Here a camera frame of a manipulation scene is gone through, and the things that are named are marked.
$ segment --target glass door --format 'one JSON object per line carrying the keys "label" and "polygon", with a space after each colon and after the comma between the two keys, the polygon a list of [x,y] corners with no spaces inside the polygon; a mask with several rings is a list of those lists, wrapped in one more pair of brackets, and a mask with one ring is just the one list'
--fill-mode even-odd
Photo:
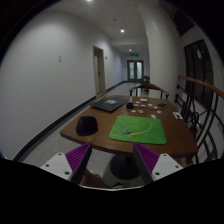
{"label": "glass door", "polygon": [[144,76],[143,61],[134,60],[128,62],[128,81],[129,82],[142,82]]}

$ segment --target laptop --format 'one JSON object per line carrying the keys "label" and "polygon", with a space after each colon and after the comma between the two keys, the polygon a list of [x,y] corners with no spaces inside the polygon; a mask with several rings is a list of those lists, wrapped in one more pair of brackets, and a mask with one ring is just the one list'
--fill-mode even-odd
{"label": "laptop", "polygon": [[99,100],[97,102],[92,103],[90,106],[99,110],[104,110],[107,112],[113,112],[117,110],[119,107],[127,103],[129,99],[123,99],[120,97],[107,97],[106,99]]}

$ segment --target purple object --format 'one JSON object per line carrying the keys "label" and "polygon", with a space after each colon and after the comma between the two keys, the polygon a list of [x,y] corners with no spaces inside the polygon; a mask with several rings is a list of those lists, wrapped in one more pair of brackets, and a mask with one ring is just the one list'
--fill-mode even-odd
{"label": "purple object", "polygon": [[156,166],[157,161],[159,160],[159,154],[138,143],[134,143],[134,146],[135,149],[137,149],[138,154],[145,165],[145,168],[150,174],[152,174],[152,171]]}
{"label": "purple object", "polygon": [[79,183],[85,172],[87,163],[92,153],[92,143],[86,143],[65,154],[65,157],[73,171],[75,183]]}

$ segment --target wooden table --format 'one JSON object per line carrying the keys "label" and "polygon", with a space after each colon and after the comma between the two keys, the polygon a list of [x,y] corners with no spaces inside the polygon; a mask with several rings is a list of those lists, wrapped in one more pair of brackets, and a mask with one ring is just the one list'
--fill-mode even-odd
{"label": "wooden table", "polygon": [[[129,96],[117,96],[129,99]],[[153,107],[135,107],[134,109],[143,110],[143,113],[131,113],[132,109],[127,109],[126,104],[118,108],[113,113],[108,113],[95,108],[88,108],[72,122],[70,122],[65,128],[60,132],[62,137],[69,140],[75,141],[80,144],[86,142],[92,142],[94,149],[102,150],[109,153],[114,153],[117,155],[132,156],[133,153],[133,142],[124,142],[118,140],[112,140],[109,138],[109,133],[113,127],[117,117],[119,115],[137,116],[137,117],[150,117],[150,115],[156,115],[158,119],[161,120],[164,132],[167,138],[167,144],[165,145],[155,145],[155,144],[142,144],[151,150],[157,152],[158,154],[167,153],[173,158],[181,157],[193,157],[198,152],[197,144],[187,127],[184,120],[176,119],[172,112],[176,112],[176,108],[171,104],[169,100],[165,99],[155,99],[155,98],[145,98],[145,97],[133,97],[133,103],[139,101],[140,98],[148,99],[148,102],[141,102],[139,105],[153,104],[153,107],[164,103],[167,104],[166,108],[162,110],[161,107],[158,109],[162,113],[157,113],[157,110],[153,110]],[[93,116],[96,118],[98,123],[98,132],[91,136],[79,136],[76,133],[76,125],[81,116]]]}

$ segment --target handrail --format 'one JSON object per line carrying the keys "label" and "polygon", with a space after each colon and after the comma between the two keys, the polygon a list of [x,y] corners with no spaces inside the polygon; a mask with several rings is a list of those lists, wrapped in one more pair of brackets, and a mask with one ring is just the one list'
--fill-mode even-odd
{"label": "handrail", "polygon": [[[224,99],[224,92],[222,92],[220,89],[216,88],[215,86],[212,86],[206,82],[202,82],[200,80],[189,78],[185,76],[178,76],[178,79],[186,80],[187,85],[186,89],[181,88],[180,85],[177,85],[177,89],[182,90],[186,95],[186,100],[183,100],[179,94],[176,94],[175,103],[177,103],[181,108],[181,115],[186,123],[190,122],[192,123],[190,130],[192,132],[192,135],[194,136],[194,139],[198,145],[198,148],[200,149],[202,146],[204,146],[204,150],[207,153],[207,159],[204,162],[211,161],[213,158],[218,159],[217,154],[217,147],[216,143],[214,141],[214,136],[212,136],[211,127],[214,123],[214,119],[216,118],[221,125],[224,133],[224,124],[221,120],[221,118],[216,113],[217,105],[219,101],[219,97]],[[208,99],[200,99],[195,90],[195,84],[199,84],[203,87],[206,87],[211,91],[212,94],[208,95]],[[195,107],[195,101],[201,103],[201,106],[204,107],[206,110],[202,114],[206,113],[206,116],[203,120],[203,123],[199,121],[199,117],[202,115],[199,115],[199,113],[196,111]],[[210,139],[210,149],[206,138]],[[194,155],[196,159],[196,163],[199,163],[198,155]]]}
{"label": "handrail", "polygon": [[197,79],[193,79],[193,78],[189,78],[189,77],[186,77],[186,76],[178,76],[179,79],[185,79],[187,81],[190,81],[190,82],[194,82],[194,83],[197,83],[197,84],[200,84],[204,87],[207,87],[209,88],[210,90],[212,90],[213,92],[217,93],[219,96],[221,96],[223,99],[224,99],[224,92],[222,92],[220,89],[216,88],[215,86],[212,86],[206,82],[202,82],[200,80],[197,80]]}

